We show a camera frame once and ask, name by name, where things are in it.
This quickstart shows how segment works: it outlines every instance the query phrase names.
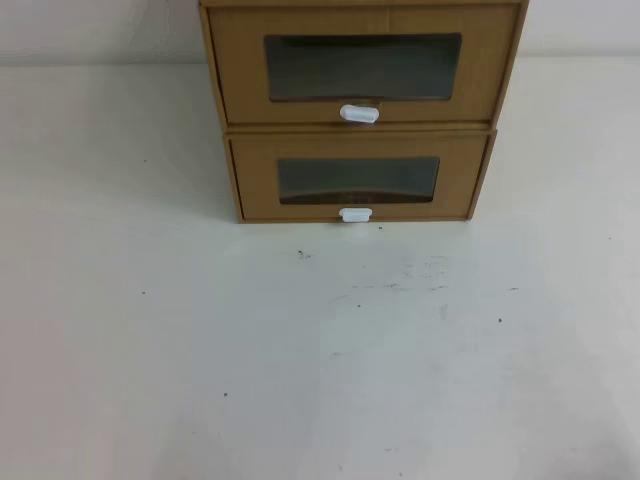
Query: white surface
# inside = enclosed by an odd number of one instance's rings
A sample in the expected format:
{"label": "white surface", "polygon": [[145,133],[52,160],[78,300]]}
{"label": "white surface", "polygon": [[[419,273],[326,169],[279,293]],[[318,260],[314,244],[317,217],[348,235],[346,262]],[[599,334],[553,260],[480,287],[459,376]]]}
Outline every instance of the white surface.
{"label": "white surface", "polygon": [[[197,0],[2,0],[0,64],[204,62]],[[639,54],[637,0],[531,0],[523,54]]]}
{"label": "white surface", "polygon": [[639,84],[519,60],[471,223],[237,225],[206,67],[0,69],[0,477],[640,477]]}

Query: drawer pull tab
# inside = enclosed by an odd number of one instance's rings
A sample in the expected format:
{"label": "drawer pull tab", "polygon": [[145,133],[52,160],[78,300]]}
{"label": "drawer pull tab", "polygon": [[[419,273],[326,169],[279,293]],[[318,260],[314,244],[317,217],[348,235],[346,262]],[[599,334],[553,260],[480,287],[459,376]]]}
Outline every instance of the drawer pull tab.
{"label": "drawer pull tab", "polygon": [[366,223],[373,211],[370,208],[343,208],[340,216],[345,223]]}
{"label": "drawer pull tab", "polygon": [[345,105],[340,109],[340,116],[349,122],[376,123],[380,112],[373,107],[356,107]]}

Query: white wall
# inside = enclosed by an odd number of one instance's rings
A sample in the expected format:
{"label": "white wall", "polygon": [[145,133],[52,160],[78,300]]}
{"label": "white wall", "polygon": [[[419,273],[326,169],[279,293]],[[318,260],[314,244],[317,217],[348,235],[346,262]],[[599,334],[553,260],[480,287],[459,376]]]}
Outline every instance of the white wall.
{"label": "white wall", "polygon": [[[531,0],[521,53],[640,53],[638,0]],[[1,0],[0,64],[204,61],[196,0]]]}

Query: drawer window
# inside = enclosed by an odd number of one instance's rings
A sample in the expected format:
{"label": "drawer window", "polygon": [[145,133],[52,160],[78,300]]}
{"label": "drawer window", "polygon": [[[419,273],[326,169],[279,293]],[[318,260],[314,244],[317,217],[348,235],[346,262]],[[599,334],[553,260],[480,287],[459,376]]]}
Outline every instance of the drawer window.
{"label": "drawer window", "polygon": [[281,205],[430,203],[440,158],[278,160]]}
{"label": "drawer window", "polygon": [[272,102],[448,100],[462,36],[268,35]]}

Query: drawer front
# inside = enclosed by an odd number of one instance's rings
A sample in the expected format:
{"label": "drawer front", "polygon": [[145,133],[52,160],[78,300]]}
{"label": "drawer front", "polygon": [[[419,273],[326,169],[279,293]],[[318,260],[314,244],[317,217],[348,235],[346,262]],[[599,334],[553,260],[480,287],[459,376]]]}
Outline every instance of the drawer front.
{"label": "drawer front", "polygon": [[465,219],[486,134],[270,135],[234,138],[245,220]]}
{"label": "drawer front", "polygon": [[230,124],[488,121],[518,5],[211,10]]}

